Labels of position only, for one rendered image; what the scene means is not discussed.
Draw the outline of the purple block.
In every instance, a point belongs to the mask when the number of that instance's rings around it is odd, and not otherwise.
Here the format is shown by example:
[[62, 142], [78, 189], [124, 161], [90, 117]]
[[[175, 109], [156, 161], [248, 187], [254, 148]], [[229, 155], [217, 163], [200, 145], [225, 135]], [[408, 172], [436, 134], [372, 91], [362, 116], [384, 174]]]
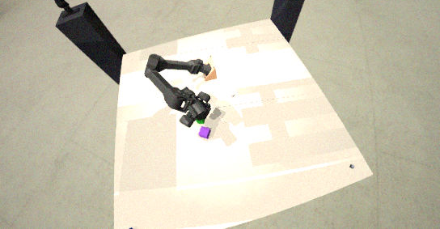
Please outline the purple block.
[[210, 134], [210, 129], [209, 128], [206, 128], [206, 127], [201, 127], [200, 128], [200, 131], [199, 131], [199, 133], [198, 133], [198, 135], [201, 137], [201, 138], [206, 138], [206, 139], [208, 139], [209, 138], [209, 134]]

